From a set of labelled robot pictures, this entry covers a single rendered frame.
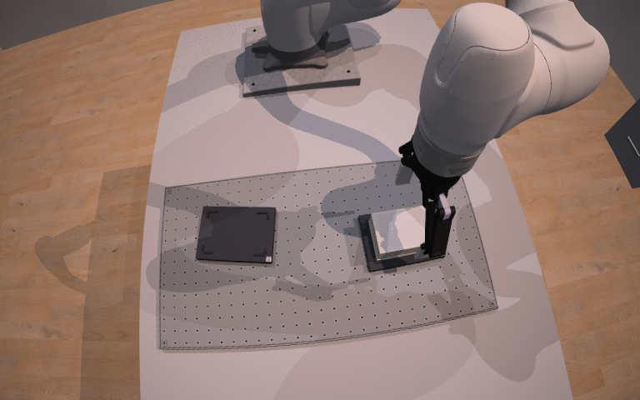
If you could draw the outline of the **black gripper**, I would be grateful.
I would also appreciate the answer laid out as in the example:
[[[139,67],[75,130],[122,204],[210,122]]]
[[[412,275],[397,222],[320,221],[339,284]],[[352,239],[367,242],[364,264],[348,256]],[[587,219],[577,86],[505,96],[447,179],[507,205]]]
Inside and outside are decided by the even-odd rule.
[[[461,176],[440,177],[429,172],[418,161],[413,148],[413,137],[411,141],[399,147],[398,151],[402,154],[402,158],[395,184],[396,186],[409,184],[414,172],[421,183],[422,205],[426,209],[425,242],[420,244],[421,247],[415,253],[414,258],[416,260],[444,256],[452,220],[456,213],[456,208],[449,207],[446,198],[448,190],[458,182]],[[433,201],[429,202],[428,199]]]

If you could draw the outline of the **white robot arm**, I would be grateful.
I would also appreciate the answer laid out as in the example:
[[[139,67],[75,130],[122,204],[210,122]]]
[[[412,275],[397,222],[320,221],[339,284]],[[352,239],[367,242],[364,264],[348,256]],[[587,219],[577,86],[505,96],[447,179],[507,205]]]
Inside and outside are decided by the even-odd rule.
[[[260,0],[265,72],[328,66],[334,25],[375,18],[402,0]],[[422,77],[412,145],[431,173],[468,173],[487,143],[537,115],[583,100],[605,78],[601,33],[568,0],[474,2],[446,21]],[[534,64],[535,63],[535,64]]]

